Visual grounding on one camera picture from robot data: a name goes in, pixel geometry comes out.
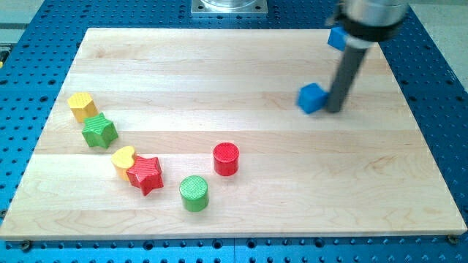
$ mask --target green cylinder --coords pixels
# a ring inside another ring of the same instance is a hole
[[[182,205],[190,212],[198,212],[208,205],[208,184],[198,175],[185,178],[179,188]]]

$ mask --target blue cube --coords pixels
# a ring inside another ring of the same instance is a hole
[[[344,51],[347,35],[348,33],[341,26],[334,27],[330,31],[328,44],[337,50]]]
[[[300,89],[297,104],[305,113],[310,114],[325,106],[327,98],[328,93],[318,84],[312,83]]]

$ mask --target wooden board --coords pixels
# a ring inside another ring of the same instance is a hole
[[[339,114],[304,115],[298,89],[328,87],[327,30],[89,29],[10,211],[8,240],[461,234],[466,225],[378,46]],[[66,99],[89,91],[119,138],[88,148]],[[231,141],[237,175],[212,169]],[[160,157],[142,197],[110,154]],[[210,204],[181,206],[202,175]]]

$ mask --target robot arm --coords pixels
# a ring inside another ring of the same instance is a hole
[[[373,42],[396,35],[407,8],[405,0],[342,0],[338,3],[333,22],[339,20],[350,36],[325,106],[328,112],[341,110],[366,51]]]

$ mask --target yellow heart block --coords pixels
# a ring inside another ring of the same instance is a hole
[[[118,149],[111,157],[110,160],[116,168],[118,176],[128,181],[127,170],[135,164],[137,158],[135,148],[133,146],[125,146]]]
[[[67,102],[78,122],[83,122],[85,118],[97,115],[94,101],[87,92],[77,92],[68,98]]]

